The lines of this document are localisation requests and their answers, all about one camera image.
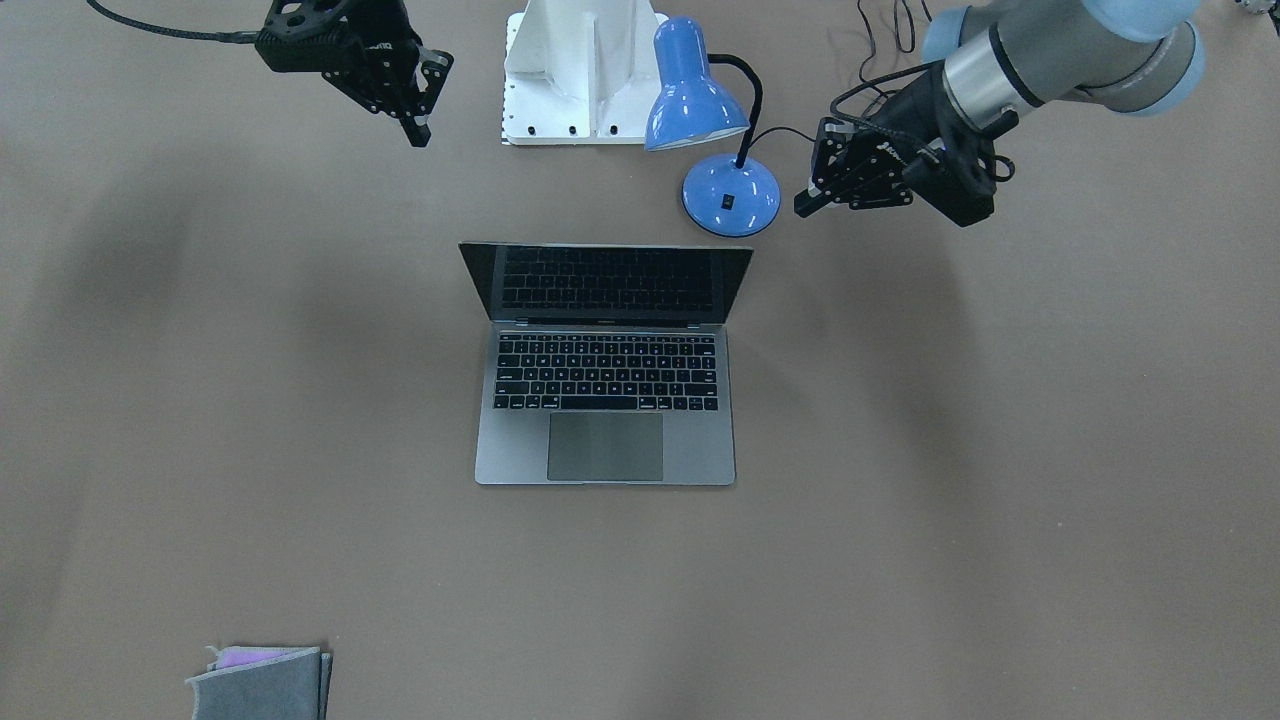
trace folded fabric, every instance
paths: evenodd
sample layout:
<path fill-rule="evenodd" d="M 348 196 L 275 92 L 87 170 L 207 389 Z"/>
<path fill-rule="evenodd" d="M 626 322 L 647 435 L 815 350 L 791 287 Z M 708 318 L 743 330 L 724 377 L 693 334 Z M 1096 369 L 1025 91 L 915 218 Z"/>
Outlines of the folded fabric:
<path fill-rule="evenodd" d="M 333 656 L 319 647 L 215 650 L 209 673 L 189 678 L 192 720 L 324 720 Z"/>

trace desk lamp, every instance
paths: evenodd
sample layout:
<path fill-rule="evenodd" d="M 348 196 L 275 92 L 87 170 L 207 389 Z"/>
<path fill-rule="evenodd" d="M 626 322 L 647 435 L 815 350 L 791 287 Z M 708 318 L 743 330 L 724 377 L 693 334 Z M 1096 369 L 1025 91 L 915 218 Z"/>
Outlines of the desk lamp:
<path fill-rule="evenodd" d="M 712 155 L 685 176 L 685 211 L 708 232 L 746 237 L 764 229 L 778 214 L 778 181 L 758 160 L 748 159 L 760 118 L 760 78 L 741 58 L 708 55 L 703 28 L 675 17 L 653 36 L 662 92 L 649 113 L 645 150 L 684 147 L 742 133 L 737 154 Z M 750 120 L 742 106 L 710 76 L 710 64 L 742 70 L 755 90 Z"/>

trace cable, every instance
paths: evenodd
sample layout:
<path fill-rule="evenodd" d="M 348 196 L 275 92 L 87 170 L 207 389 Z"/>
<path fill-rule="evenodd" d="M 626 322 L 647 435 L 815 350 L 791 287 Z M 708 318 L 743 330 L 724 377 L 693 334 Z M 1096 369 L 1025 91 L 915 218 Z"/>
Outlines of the cable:
<path fill-rule="evenodd" d="M 1018 172 L 1018 167 L 1014 165 L 1014 161 L 1010 160 L 1007 155 L 993 155 L 993 158 L 996 159 L 996 163 L 1009 168 L 1009 172 L 1005 174 L 1000 174 L 998 172 L 996 172 L 996 168 L 988 168 L 988 172 L 991 173 L 991 179 L 996 182 L 1009 182 L 1014 179 L 1014 173 Z"/>
<path fill-rule="evenodd" d="M 915 136 L 913 136 L 910 133 L 905 133 L 902 131 L 896 131 L 896 129 L 890 129 L 890 128 L 886 128 L 886 127 L 881 127 L 881 126 L 878 126 L 878 124 L 868 120 L 867 118 L 860 118 L 860 117 L 850 115 L 849 113 L 844 113 L 844 111 L 840 110 L 840 104 L 841 102 L 844 102 L 845 100 L 849 100 L 850 97 L 852 97 L 854 95 L 858 95 L 859 92 L 861 92 L 864 90 L 876 90 L 876 91 L 878 91 L 878 92 L 881 92 L 883 95 L 884 91 L 879 90 L 879 87 L 877 87 L 879 83 L 888 82 L 891 79 L 900 79 L 900 78 L 904 78 L 904 77 L 908 77 L 908 76 L 914 76 L 914 74 L 918 74 L 918 73 L 923 73 L 924 70 L 932 68 L 937 63 L 938 61 L 924 63 L 923 65 L 915 65 L 914 68 L 908 68 L 905 70 L 897 70 L 895 73 L 888 73 L 887 76 L 881 76 L 881 77 L 874 78 L 874 79 L 864 81 L 863 83 L 858 85 L 852 90 L 849 90 L 846 92 L 842 92 L 842 94 L 837 95 L 836 99 L 831 101 L 831 114 L 835 118 L 840 118 L 841 120 L 845 120 L 847 123 L 852 123 L 852 124 L 855 124 L 858 127 L 863 127 L 863 128 L 867 128 L 867 129 L 870 129 L 870 131 L 876 131 L 876 132 L 878 132 L 878 133 L 881 133 L 881 135 L 883 135 L 886 137 L 890 137 L 890 138 L 900 140 L 900 141 L 902 141 L 902 142 L 905 142 L 908 145 L 914 146 L 916 152 L 928 156 L 931 160 L 933 160 L 933 161 L 941 161 L 938 159 L 938 156 L 932 150 L 929 150 L 928 143 L 925 143 L 920 138 L 918 138 L 918 137 L 915 137 Z"/>
<path fill-rule="evenodd" d="M 239 32 L 192 32 L 187 29 L 174 29 L 172 27 L 154 26 L 151 23 L 145 23 L 142 20 L 136 20 L 133 18 L 127 18 L 118 13 L 113 13 L 102 6 L 97 0 L 84 0 L 88 3 L 90 8 L 93 8 L 102 15 L 129 27 L 138 29 L 145 29 L 147 32 L 154 32 L 156 35 L 164 35 L 166 37 L 178 37 L 182 40 L 211 40 L 214 42 L 228 42 L 232 45 L 251 45 L 257 40 L 259 31 L 239 31 Z"/>
<path fill-rule="evenodd" d="M 902 45 L 902 31 L 899 26 L 899 8 L 906 10 L 906 27 L 911 40 L 910 47 Z M 893 45 L 897 46 L 897 51 L 904 55 L 915 53 L 915 13 L 911 12 L 911 6 L 906 4 L 906 0 L 893 0 Z"/>
<path fill-rule="evenodd" d="M 868 53 L 867 58 L 858 65 L 858 79 L 860 82 L 868 82 L 867 67 L 872 64 L 872 60 L 879 54 L 879 47 L 876 44 L 876 32 L 872 29 L 872 20 L 867 17 L 867 10 L 863 8 L 863 0 L 855 3 L 858 14 L 863 19 L 863 28 L 867 29 L 867 45 Z M 929 22 L 933 22 L 933 13 L 929 10 L 929 4 L 925 0 L 920 0 L 920 9 L 924 10 L 924 17 Z M 906 37 L 902 36 L 902 17 L 906 17 Z M 915 53 L 916 49 L 916 29 L 915 29 L 915 13 L 911 10 L 911 5 L 908 0 L 893 0 L 893 46 L 899 53 L 904 55 L 910 55 Z M 869 85 L 870 90 L 876 91 L 876 99 L 863 110 L 863 117 L 870 115 L 876 108 L 882 102 L 888 100 L 896 90 L 881 90 L 876 87 L 874 83 Z"/>
<path fill-rule="evenodd" d="M 749 145 L 748 147 L 754 147 L 754 146 L 755 146 L 755 143 L 756 143 L 756 142 L 759 142 L 762 137 L 764 137 L 764 136 L 769 135 L 769 133 L 771 133 L 771 132 L 773 132 L 773 131 L 778 131 L 778 129 L 785 129 L 785 131 L 787 131 L 787 132 L 790 132 L 790 133 L 795 133 L 795 135 L 799 135 L 800 137 L 803 137 L 803 138 L 808 140 L 809 142 L 818 142 L 817 140 L 814 140 L 814 138 L 809 137 L 808 135 L 805 135 L 805 133 L 803 133 L 803 132 L 797 131 L 796 128 L 788 128 L 788 127 L 786 127 L 786 126 L 773 126 L 772 128 L 769 128 L 769 129 L 767 129 L 767 131 L 764 131 L 764 132 L 762 132 L 762 133 L 756 135 L 756 136 L 755 136 L 755 138 L 754 138 L 754 140 L 751 141 L 751 145 Z"/>

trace silver laptop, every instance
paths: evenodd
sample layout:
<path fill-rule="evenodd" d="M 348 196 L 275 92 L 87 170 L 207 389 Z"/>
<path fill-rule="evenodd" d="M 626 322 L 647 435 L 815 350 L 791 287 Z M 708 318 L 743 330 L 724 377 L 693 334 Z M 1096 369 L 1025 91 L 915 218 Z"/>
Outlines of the silver laptop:
<path fill-rule="evenodd" d="M 463 242 L 492 320 L 476 482 L 733 483 L 749 247 Z"/>

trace laptop lid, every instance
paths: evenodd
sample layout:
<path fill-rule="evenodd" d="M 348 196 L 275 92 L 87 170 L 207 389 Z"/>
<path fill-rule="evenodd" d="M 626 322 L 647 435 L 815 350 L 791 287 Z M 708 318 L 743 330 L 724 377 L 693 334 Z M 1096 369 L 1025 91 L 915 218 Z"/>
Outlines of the laptop lid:
<path fill-rule="evenodd" d="M 690 327 L 722 324 L 750 247 L 462 242 L 494 322 Z"/>

